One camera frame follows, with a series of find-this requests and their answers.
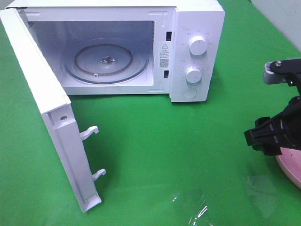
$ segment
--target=green table surface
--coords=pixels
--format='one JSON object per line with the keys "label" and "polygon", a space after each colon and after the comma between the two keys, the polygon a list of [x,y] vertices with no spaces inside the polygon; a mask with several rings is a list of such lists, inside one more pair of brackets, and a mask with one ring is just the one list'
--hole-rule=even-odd
{"label": "green table surface", "polygon": [[247,0],[226,18],[208,100],[70,96],[103,202],[82,213],[0,24],[1,226],[300,225],[301,190],[243,132],[297,95],[266,85],[264,63],[301,57]]}

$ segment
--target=power knob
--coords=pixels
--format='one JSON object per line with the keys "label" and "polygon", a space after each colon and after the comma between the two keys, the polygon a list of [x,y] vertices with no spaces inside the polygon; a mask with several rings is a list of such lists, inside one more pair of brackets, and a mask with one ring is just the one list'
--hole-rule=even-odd
{"label": "power knob", "polygon": [[202,70],[199,67],[189,67],[186,70],[186,80],[189,83],[197,83],[202,79]]}
{"label": "power knob", "polygon": [[193,55],[199,56],[206,52],[208,47],[207,38],[203,35],[193,36],[189,40],[189,50]]}

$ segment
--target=microwave door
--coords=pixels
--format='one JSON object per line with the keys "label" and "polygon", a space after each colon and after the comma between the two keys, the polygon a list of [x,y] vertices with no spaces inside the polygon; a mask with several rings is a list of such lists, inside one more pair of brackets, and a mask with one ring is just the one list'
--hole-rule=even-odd
{"label": "microwave door", "polygon": [[0,11],[0,18],[79,205],[85,212],[101,203],[94,181],[104,175],[105,170],[91,174],[82,143],[93,132],[97,133],[98,128],[93,126],[79,132],[71,101],[29,33],[21,14],[22,10],[18,12],[10,8]]}

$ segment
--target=white microwave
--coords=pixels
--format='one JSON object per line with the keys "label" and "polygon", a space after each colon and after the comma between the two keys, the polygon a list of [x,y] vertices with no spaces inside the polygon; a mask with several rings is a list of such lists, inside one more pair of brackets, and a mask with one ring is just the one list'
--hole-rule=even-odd
{"label": "white microwave", "polygon": [[15,0],[1,21],[82,211],[101,202],[67,95],[205,101],[225,13],[216,0]]}

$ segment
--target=white knob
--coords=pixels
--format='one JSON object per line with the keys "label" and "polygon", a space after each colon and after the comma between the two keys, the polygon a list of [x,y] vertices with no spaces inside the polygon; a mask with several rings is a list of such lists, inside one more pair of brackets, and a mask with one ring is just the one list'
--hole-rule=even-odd
{"label": "white knob", "polygon": [[196,35],[189,40],[189,50],[193,55],[202,55],[207,50],[207,40],[202,35]]}
{"label": "white knob", "polygon": [[186,80],[189,83],[196,83],[202,79],[202,71],[199,67],[189,67],[186,70]]}

